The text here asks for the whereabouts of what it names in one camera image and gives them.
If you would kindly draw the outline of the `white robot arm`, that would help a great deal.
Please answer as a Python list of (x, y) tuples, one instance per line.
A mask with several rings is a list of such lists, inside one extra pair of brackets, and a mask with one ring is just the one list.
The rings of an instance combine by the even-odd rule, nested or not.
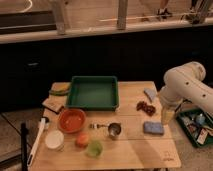
[(203, 83), (205, 76), (206, 70), (199, 62), (189, 62), (165, 72), (164, 86), (158, 93), (163, 125), (170, 122), (184, 99), (213, 117), (213, 88)]

